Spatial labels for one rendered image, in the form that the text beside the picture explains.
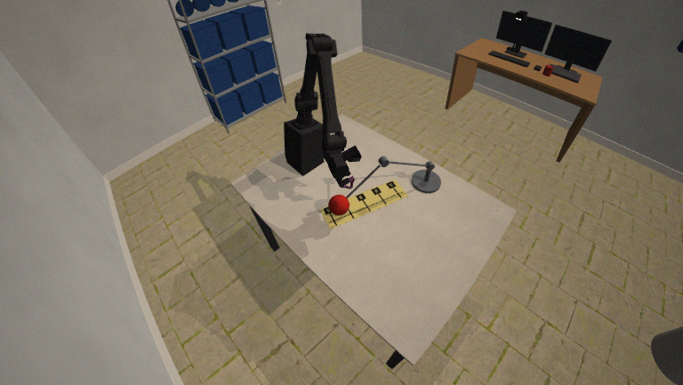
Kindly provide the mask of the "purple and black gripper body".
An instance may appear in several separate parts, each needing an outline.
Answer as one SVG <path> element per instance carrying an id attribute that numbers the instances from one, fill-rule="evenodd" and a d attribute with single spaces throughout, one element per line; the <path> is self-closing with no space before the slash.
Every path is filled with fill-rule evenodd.
<path id="1" fill-rule="evenodd" d="M 345 176 L 349 176 L 349 175 L 351 175 L 350 170 L 347 171 L 347 174 L 346 174 Z M 344 177 L 345 177 L 345 176 L 344 176 Z M 347 184 L 348 182 L 350 182 L 348 178 L 346 178 L 345 180 L 342 180 L 342 178 L 341 178 L 341 179 L 336 179 L 336 181 L 338 182 L 338 184 L 339 184 L 340 187 L 343 186 L 343 185 L 345 185 L 345 184 Z"/>

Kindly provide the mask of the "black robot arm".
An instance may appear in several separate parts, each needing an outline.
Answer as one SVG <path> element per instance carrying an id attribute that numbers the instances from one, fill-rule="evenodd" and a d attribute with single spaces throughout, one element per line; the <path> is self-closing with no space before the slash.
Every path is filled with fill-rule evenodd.
<path id="1" fill-rule="evenodd" d="M 333 177 L 341 179 L 349 170 L 345 161 L 360 162 L 362 156 L 356 145 L 344 151 L 347 139 L 342 132 L 342 125 L 337 113 L 331 63 L 332 58 L 337 56 L 336 41 L 326 34 L 306 33 L 305 38 L 307 40 L 307 58 L 302 88 L 300 92 L 296 93 L 294 100 L 298 115 L 296 120 L 292 121 L 292 125 L 299 130 L 317 125 L 317 120 L 313 118 L 312 110 L 316 110 L 318 106 L 318 94 L 314 92 L 316 77 L 318 77 L 323 113 L 323 158 L 328 163 Z M 335 134 L 330 135 L 330 133 Z"/>

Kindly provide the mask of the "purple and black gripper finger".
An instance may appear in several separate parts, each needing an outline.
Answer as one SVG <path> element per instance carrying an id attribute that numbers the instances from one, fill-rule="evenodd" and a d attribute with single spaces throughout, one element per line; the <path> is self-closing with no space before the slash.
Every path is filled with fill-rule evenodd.
<path id="1" fill-rule="evenodd" d="M 349 188 L 349 189 L 353 188 L 353 182 L 354 182 L 354 180 L 355 180 L 355 179 L 354 179 L 353 176 L 349 177 L 349 181 L 350 181 L 350 182 L 348 182 L 348 183 L 350 183 L 350 187 L 347 186 L 347 185 L 345 184 L 345 186 L 343 185 L 343 186 L 341 186 L 341 188 Z M 348 184 L 348 183 L 347 183 L 347 184 Z"/>

